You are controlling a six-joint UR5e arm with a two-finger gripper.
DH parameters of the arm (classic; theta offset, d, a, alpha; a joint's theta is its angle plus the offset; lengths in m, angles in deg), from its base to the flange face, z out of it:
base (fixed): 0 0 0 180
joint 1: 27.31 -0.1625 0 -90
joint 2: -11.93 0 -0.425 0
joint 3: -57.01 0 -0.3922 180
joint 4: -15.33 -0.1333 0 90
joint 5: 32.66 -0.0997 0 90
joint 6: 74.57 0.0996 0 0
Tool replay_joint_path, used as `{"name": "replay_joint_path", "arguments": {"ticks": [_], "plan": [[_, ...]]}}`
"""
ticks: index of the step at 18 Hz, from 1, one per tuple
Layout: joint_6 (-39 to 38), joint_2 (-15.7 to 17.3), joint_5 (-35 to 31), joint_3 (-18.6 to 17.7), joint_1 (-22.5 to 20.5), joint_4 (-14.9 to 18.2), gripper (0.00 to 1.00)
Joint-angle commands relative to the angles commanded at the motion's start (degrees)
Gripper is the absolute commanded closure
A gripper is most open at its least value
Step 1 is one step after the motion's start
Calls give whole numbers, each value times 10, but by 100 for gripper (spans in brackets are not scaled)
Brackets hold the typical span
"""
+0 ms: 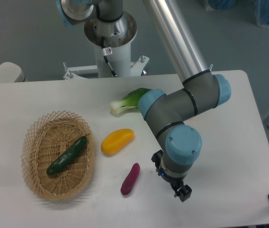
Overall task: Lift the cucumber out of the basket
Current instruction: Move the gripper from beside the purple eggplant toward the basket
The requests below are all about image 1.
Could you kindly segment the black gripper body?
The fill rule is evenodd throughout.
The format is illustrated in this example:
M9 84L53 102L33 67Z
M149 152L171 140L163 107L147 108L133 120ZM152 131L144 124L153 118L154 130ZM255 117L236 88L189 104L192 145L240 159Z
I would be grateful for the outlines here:
M173 189L174 184L181 184L186 177L188 171L185 172L173 172L170 169L166 167L163 161L163 151L159 150L158 152L161 152L161 164L159 171L156 171L158 173L158 176L161 176L166 182L170 183L171 188Z

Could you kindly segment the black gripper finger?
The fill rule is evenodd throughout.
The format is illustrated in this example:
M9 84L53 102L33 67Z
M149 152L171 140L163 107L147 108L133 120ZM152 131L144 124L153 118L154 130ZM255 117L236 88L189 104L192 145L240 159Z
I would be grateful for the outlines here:
M154 153L151 160L155 164L156 171L159 171L161 164L161 152Z
M174 197L179 198L181 202L186 201L192 193L192 189L188 185L181 184L174 184L173 185L174 190Z

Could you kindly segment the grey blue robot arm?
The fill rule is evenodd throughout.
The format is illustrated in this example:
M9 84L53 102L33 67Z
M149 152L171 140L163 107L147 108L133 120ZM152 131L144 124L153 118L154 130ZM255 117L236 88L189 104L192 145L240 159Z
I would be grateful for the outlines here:
M146 0L144 4L183 87L169 95L160 89L149 91L138 107L161 147L152 156L156 171L170 183L175 196L185 201L192 189L183 180L200 155L202 138L184 121L227 102L231 87L224 76L214 75L206 66L175 1ZM56 6L65 25L84 23L100 78L141 73L130 60L136 22L124 11L122 1L58 0Z

